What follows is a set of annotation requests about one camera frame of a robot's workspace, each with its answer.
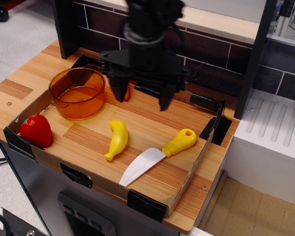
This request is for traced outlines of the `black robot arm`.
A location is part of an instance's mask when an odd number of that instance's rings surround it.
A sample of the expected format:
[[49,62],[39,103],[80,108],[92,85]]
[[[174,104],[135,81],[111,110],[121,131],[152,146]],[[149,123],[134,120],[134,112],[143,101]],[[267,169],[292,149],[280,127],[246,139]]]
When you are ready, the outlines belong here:
[[128,21],[123,34],[128,48],[104,51],[102,72],[109,78],[115,98],[123,102],[129,81],[137,89],[158,98],[160,110],[168,109],[175,93],[184,90],[189,70],[170,56],[164,47],[169,28],[183,16],[180,0],[129,0]]

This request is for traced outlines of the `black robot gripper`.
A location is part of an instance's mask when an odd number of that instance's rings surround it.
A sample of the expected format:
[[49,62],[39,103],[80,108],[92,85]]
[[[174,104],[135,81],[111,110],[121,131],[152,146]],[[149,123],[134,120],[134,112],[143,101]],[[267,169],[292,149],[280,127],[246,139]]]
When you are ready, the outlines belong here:
[[128,80],[160,85],[160,111],[168,109],[175,92],[185,90],[189,69],[162,46],[130,44],[126,49],[103,51],[100,58],[102,71],[109,76],[111,89],[119,102],[124,101]]

